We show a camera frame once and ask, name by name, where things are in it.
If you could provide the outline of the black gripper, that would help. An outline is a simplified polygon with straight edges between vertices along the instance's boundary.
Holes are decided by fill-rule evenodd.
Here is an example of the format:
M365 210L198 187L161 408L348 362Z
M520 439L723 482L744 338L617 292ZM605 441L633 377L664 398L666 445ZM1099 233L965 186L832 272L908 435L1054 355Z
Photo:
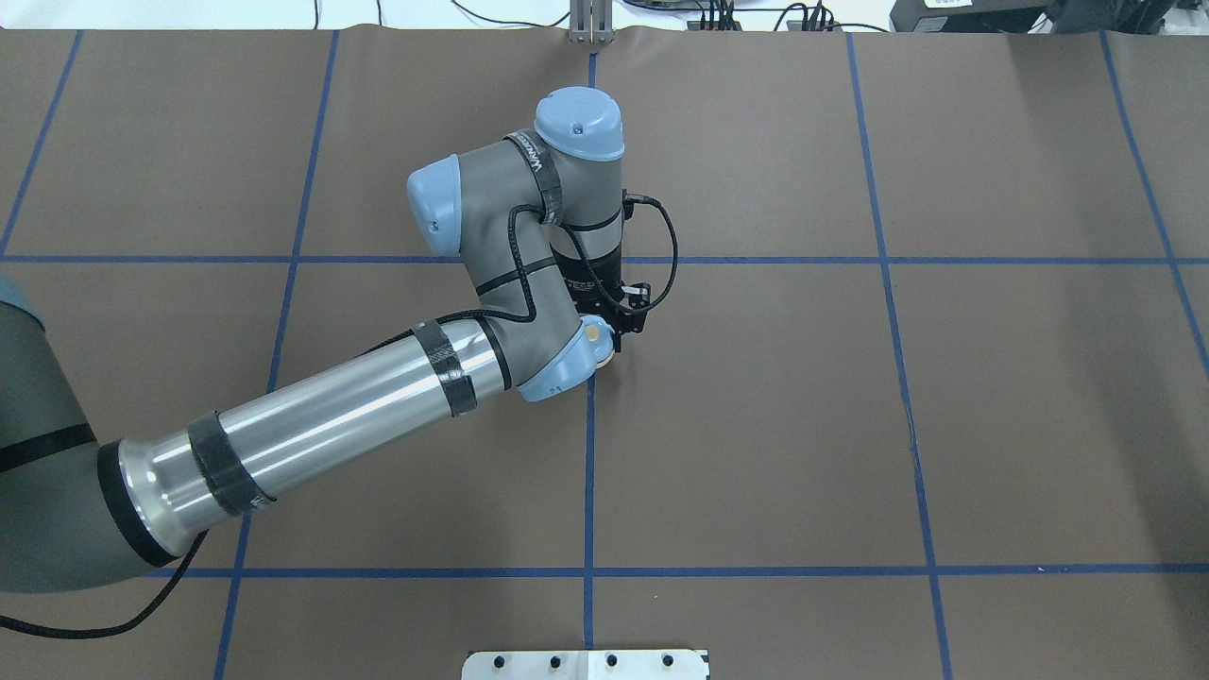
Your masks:
M597 315L611 329L613 351L621 352L621 338L640 334L646 315L654 306L652 287L630 284L621 276L621 244L607 254L584 258L580 250L560 250L553 257L579 315Z

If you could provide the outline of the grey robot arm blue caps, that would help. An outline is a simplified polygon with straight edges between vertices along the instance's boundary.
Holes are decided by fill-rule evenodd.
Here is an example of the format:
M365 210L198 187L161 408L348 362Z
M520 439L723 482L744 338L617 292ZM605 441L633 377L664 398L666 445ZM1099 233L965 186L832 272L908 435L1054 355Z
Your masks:
M623 154L621 105L574 86L544 96L531 128L412 172L420 235L465 264L479 307L160 439L96 439L42 319L4 277L2 590L117 584L502 392L536 403L585 384L656 305L621 282Z

